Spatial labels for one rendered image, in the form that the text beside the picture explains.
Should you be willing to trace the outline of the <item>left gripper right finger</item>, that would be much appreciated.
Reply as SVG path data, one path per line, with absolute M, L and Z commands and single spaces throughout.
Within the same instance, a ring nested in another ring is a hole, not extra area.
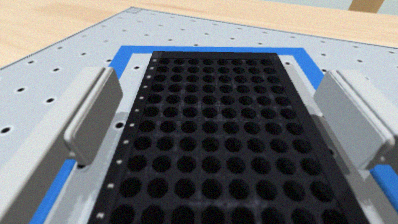
M 398 176 L 398 108 L 358 70 L 328 70 L 313 100 L 359 170 Z

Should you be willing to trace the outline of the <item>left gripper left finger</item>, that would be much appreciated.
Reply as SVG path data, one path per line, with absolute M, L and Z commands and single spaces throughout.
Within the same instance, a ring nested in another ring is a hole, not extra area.
M 29 224 L 66 159 L 92 164 L 122 97 L 113 67 L 82 69 L 0 171 L 0 224 Z

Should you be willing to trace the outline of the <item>blue tape outline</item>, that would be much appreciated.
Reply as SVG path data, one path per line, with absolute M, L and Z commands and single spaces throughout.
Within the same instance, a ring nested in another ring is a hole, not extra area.
M 116 70 L 120 79 L 133 53 L 153 51 L 196 51 L 196 52 L 274 52 L 278 55 L 293 55 L 306 77 L 317 90 L 324 74 L 307 54 L 304 48 L 283 47 L 192 47 L 192 46 L 124 46 L 114 56 L 108 67 Z M 51 188 L 48 190 L 30 224 L 43 224 L 76 161 L 66 159 Z M 390 165 L 377 165 L 369 170 L 387 199 L 398 213 L 398 176 Z

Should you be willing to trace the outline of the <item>black well plate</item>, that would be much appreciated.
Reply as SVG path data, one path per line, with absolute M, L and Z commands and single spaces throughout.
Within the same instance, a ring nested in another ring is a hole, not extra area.
M 370 222 L 277 53 L 153 51 L 87 224 Z

